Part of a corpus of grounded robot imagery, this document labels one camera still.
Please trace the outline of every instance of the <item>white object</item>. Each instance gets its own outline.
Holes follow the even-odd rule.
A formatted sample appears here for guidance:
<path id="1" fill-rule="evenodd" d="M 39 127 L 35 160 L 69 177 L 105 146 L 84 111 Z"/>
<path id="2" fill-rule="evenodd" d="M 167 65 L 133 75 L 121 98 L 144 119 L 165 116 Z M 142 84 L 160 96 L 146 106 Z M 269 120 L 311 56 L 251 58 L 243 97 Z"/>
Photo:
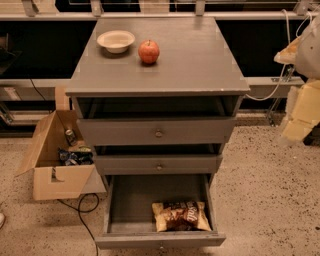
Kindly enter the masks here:
<path id="1" fill-rule="evenodd" d="M 107 48 L 111 53 L 125 52 L 134 41 L 134 35 L 123 30 L 114 30 L 103 33 L 97 39 L 98 44 Z"/>
<path id="2" fill-rule="evenodd" d="M 6 216 L 4 216 L 3 213 L 0 213 L 0 228 L 2 228 L 5 220 L 6 220 Z"/>
<path id="3" fill-rule="evenodd" d="M 297 72 L 320 79 L 320 14 L 303 31 L 295 61 Z"/>

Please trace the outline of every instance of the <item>black cable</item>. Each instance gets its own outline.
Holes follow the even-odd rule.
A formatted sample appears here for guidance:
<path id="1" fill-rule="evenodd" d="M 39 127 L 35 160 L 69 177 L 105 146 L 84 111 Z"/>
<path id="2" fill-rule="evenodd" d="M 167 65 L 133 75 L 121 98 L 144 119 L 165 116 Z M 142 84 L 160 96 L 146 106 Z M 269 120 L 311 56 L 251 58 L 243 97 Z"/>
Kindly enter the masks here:
<path id="1" fill-rule="evenodd" d="M 30 78 L 30 81 L 31 81 L 31 83 L 32 83 L 33 88 L 36 90 L 36 92 L 42 97 L 42 99 L 43 99 L 44 101 L 47 101 L 46 98 L 42 95 L 42 93 L 39 92 L 39 90 L 37 89 L 37 87 L 34 85 L 34 83 L 33 83 L 33 81 L 32 81 L 31 78 Z"/>
<path id="2" fill-rule="evenodd" d="M 82 203 L 83 199 L 85 199 L 85 198 L 86 198 L 87 196 L 89 196 L 89 195 L 95 196 L 96 199 L 97 199 L 97 203 L 96 203 L 96 205 L 95 205 L 92 209 L 83 211 L 83 210 L 81 210 L 81 203 Z M 100 200 L 99 200 L 98 195 L 95 194 L 95 193 L 85 194 L 85 195 L 80 199 L 79 204 L 78 204 L 78 208 L 75 208 L 75 207 L 73 207 L 73 206 L 65 203 L 65 202 L 62 201 L 61 199 L 58 199 L 58 201 L 59 201 L 60 203 L 64 204 L 64 205 L 68 206 L 69 208 L 71 208 L 71 209 L 73 209 L 73 210 L 75 210 L 75 211 L 78 212 L 78 216 L 79 216 L 79 219 L 80 219 L 81 223 L 82 223 L 82 224 L 84 225 L 84 227 L 88 230 L 88 232 L 89 232 L 89 234 L 90 234 L 93 242 L 95 243 L 95 241 L 94 241 L 94 236 L 93 236 L 91 230 L 89 229 L 89 227 L 87 226 L 87 224 L 86 224 L 86 223 L 84 222 L 84 220 L 82 219 L 81 213 L 90 213 L 90 212 L 93 212 L 95 209 L 97 209 L 97 207 L 99 206 L 99 203 L 100 203 Z M 96 244 L 95 244 L 95 246 L 96 246 L 96 255 L 98 256 L 98 255 L 99 255 L 98 246 L 97 246 Z"/>
<path id="3" fill-rule="evenodd" d="M 46 98 L 42 95 L 42 93 L 38 90 L 38 88 L 34 85 L 33 80 L 32 80 L 32 78 L 30 78 L 30 76 L 29 76 L 29 79 L 30 79 L 30 81 L 31 81 L 31 84 L 32 84 L 33 88 L 34 88 L 35 91 L 41 96 L 41 98 L 43 99 L 43 101 L 47 101 Z"/>

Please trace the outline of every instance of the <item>drawer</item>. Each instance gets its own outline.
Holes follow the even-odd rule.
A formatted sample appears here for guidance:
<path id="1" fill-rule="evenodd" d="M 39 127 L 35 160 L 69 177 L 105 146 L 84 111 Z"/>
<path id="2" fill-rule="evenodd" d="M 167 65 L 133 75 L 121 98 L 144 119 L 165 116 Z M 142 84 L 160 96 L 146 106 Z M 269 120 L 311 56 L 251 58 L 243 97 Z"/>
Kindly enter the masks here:
<path id="1" fill-rule="evenodd" d="M 152 203 L 185 200 L 205 202 L 212 231 L 157 232 Z M 103 235 L 95 237 L 100 249 L 207 247 L 225 240 L 216 229 L 205 175 L 112 176 L 106 207 Z"/>
<path id="2" fill-rule="evenodd" d="M 131 156 L 94 159 L 100 175 L 214 173 L 221 156 Z"/>
<path id="3" fill-rule="evenodd" d="M 166 117 L 215 117 L 235 116 L 242 97 L 238 95 L 202 96 L 161 96 L 128 97 L 113 95 L 109 97 L 73 97 L 79 117 L 84 119 L 123 119 L 123 118 L 166 118 Z"/>
<path id="4" fill-rule="evenodd" d="M 96 146 L 100 175 L 214 173 L 222 155 L 219 144 Z"/>
<path id="5" fill-rule="evenodd" d="M 78 126 L 89 145 L 226 143 L 235 118 L 178 121 L 106 121 L 81 119 Z"/>

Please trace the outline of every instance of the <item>open drawer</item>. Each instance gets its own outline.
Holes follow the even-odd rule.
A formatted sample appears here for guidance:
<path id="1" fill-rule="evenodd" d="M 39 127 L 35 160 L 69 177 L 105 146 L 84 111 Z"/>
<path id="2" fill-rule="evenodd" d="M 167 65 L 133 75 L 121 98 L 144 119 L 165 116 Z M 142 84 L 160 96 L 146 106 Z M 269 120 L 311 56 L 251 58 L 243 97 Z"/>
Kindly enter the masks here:
<path id="1" fill-rule="evenodd" d="M 219 246 L 225 240 L 217 232 L 205 175 L 110 176 L 104 233 L 96 237 L 100 249 Z M 212 231 L 157 232 L 152 212 L 155 202 L 205 202 Z"/>

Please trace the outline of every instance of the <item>wire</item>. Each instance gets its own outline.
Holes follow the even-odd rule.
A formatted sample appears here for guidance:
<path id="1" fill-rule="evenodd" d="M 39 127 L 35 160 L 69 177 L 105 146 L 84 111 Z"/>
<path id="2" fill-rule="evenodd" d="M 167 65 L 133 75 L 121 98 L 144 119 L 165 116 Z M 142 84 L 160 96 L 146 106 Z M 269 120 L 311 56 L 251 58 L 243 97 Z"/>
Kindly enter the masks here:
<path id="1" fill-rule="evenodd" d="M 281 10 L 284 15 L 286 16 L 286 26 L 287 26 L 287 38 L 288 38 L 288 44 L 291 43 L 291 38 L 290 38 L 290 26 L 289 26 L 289 17 L 288 17 L 288 13 L 285 9 Z"/>
<path id="2" fill-rule="evenodd" d="M 248 97 L 249 99 L 255 100 L 255 101 L 264 101 L 264 100 L 270 99 L 272 97 L 272 95 L 278 90 L 278 88 L 279 88 L 279 86 L 281 84 L 283 72 L 284 72 L 286 66 L 287 65 L 283 65 L 282 71 L 281 71 L 281 74 L 280 74 L 280 77 L 279 77 L 279 81 L 278 81 L 276 87 L 274 88 L 274 90 L 267 97 L 265 97 L 265 98 L 255 98 L 255 97 L 250 96 L 249 94 L 246 94 L 246 97 Z"/>
<path id="3" fill-rule="evenodd" d="M 41 94 L 41 92 L 40 92 L 40 91 L 37 89 L 37 87 L 34 85 L 34 83 L 33 83 L 33 81 L 32 81 L 31 78 L 30 78 L 30 81 L 31 81 L 31 83 L 32 83 L 33 88 L 36 90 L 36 92 L 42 97 L 42 99 L 43 99 L 44 101 L 47 101 L 46 98 Z"/>
<path id="4" fill-rule="evenodd" d="M 285 17 L 286 17 L 288 44 L 290 44 L 291 39 L 290 39 L 289 17 L 288 17 L 288 13 L 287 13 L 287 11 L 286 11 L 285 9 L 283 9 L 282 12 L 284 13 L 284 15 L 285 15 Z M 253 97 L 253 96 L 250 96 L 249 94 L 246 94 L 245 96 L 246 96 L 247 98 L 249 98 L 249 99 L 251 99 L 251 100 L 255 100 L 255 101 L 265 101 L 265 100 L 270 99 L 270 98 L 275 94 L 275 92 L 278 90 L 278 88 L 279 88 L 279 86 L 280 86 L 280 84 L 281 84 L 281 82 L 282 82 L 283 72 L 284 72 L 286 66 L 287 66 L 287 65 L 283 65 L 282 70 L 281 70 L 281 73 L 280 73 L 279 81 L 278 81 L 276 87 L 273 89 L 273 91 L 272 91 L 268 96 L 266 96 L 266 97 L 264 97 L 264 98 L 255 98 L 255 97 Z"/>
<path id="5" fill-rule="evenodd" d="M 33 86 L 33 88 L 36 90 L 36 92 L 42 97 L 42 99 L 43 99 L 43 101 L 47 101 L 46 100 L 46 98 L 42 95 L 42 93 L 37 89 L 37 87 L 34 85 L 34 82 L 33 82 L 33 80 L 32 80 L 32 78 L 29 78 L 30 79 L 30 81 L 31 81 L 31 84 L 32 84 L 32 86 Z"/>
<path id="6" fill-rule="evenodd" d="M 95 196 L 95 198 L 97 199 L 97 203 L 96 203 L 96 205 L 95 205 L 92 209 L 83 211 L 83 210 L 81 210 L 82 201 L 83 201 L 87 196 L 89 196 L 89 195 Z M 98 195 L 95 194 L 95 193 L 85 194 L 85 195 L 80 199 L 79 204 L 78 204 L 78 208 L 73 207 L 73 206 L 65 203 L 65 202 L 62 201 L 61 199 L 58 199 L 58 202 L 62 203 L 63 205 L 66 205 L 66 206 L 68 206 L 69 208 L 71 208 L 71 209 L 73 209 L 73 210 L 75 210 L 75 211 L 78 212 L 78 216 L 79 216 L 79 219 L 80 219 L 81 223 L 82 223 L 82 224 L 84 225 L 84 227 L 87 229 L 87 231 L 89 232 L 89 234 L 90 234 L 93 242 L 95 243 L 95 241 L 94 241 L 94 236 L 93 236 L 91 230 L 89 229 L 89 227 L 87 226 L 87 224 L 86 224 L 86 223 L 84 222 L 84 220 L 82 219 L 81 213 L 90 213 L 90 212 L 93 212 L 95 209 L 97 209 L 97 207 L 99 206 L 99 203 L 100 203 L 100 200 L 99 200 Z M 95 246 L 96 246 L 96 256 L 98 256 L 98 255 L 99 255 L 98 246 L 97 246 L 96 244 L 95 244 Z"/>

